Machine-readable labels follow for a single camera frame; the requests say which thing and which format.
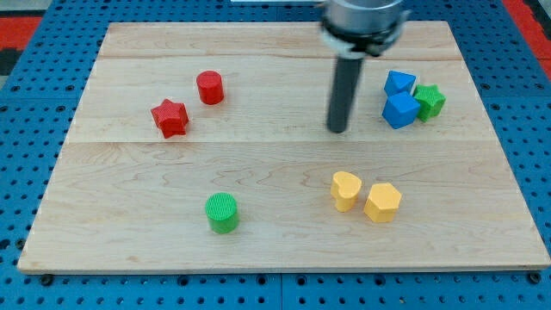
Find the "blue pegboard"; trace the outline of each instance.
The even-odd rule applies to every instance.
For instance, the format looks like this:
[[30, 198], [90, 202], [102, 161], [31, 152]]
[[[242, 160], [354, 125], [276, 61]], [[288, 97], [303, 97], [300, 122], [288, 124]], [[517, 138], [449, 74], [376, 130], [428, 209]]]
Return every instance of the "blue pegboard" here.
[[[452, 28], [551, 249], [551, 85], [499, 1], [409, 0]], [[0, 308], [550, 308], [551, 272], [25, 276], [15, 265], [110, 22], [318, 21], [314, 5], [54, 0], [0, 91]]]

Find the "green cylinder block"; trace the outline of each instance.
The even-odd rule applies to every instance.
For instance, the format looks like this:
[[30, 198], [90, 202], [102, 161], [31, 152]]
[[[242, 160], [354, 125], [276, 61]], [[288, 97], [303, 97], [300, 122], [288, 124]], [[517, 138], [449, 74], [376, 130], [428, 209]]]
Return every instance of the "green cylinder block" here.
[[228, 193], [210, 196], [205, 205], [208, 224], [215, 233], [229, 233], [239, 224], [238, 203]]

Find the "red star block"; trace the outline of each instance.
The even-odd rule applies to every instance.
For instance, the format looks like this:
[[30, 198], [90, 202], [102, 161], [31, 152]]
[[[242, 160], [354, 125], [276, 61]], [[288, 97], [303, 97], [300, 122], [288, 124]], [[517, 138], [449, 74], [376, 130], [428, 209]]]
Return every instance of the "red star block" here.
[[175, 134], [186, 134], [189, 119], [183, 103], [164, 99], [160, 106], [152, 108], [152, 115], [155, 125], [161, 129], [165, 139]]

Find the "yellow block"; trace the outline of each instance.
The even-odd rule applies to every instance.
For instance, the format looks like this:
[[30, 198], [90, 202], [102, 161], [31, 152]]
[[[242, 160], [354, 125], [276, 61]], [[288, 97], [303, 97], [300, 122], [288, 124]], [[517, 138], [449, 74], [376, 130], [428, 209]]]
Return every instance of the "yellow block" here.
[[352, 209], [361, 188], [362, 180], [359, 177], [349, 172], [336, 172], [333, 175], [333, 182], [331, 184], [331, 195], [337, 200], [335, 208], [339, 212], [346, 212]]
[[402, 194], [391, 183], [377, 183], [371, 187], [363, 212], [375, 223], [393, 221]]

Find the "red object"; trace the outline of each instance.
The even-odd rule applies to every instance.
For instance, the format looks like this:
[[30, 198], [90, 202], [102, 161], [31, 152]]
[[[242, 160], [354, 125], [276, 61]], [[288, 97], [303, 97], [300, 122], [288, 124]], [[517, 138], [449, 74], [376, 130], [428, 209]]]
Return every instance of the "red object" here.
[[216, 71], [204, 71], [197, 77], [199, 97], [206, 104], [220, 103], [224, 99], [222, 76]]
[[0, 50], [24, 50], [41, 20], [42, 17], [0, 17]]
[[534, 18], [532, 9], [524, 0], [504, 0], [504, 6], [509, 11], [518, 29], [540, 62], [548, 78], [551, 78], [551, 40], [545, 36], [542, 25]]
[[183, 103], [164, 99], [160, 106], [152, 108], [152, 115], [155, 125], [161, 129], [165, 139], [175, 134], [186, 134], [189, 119]]

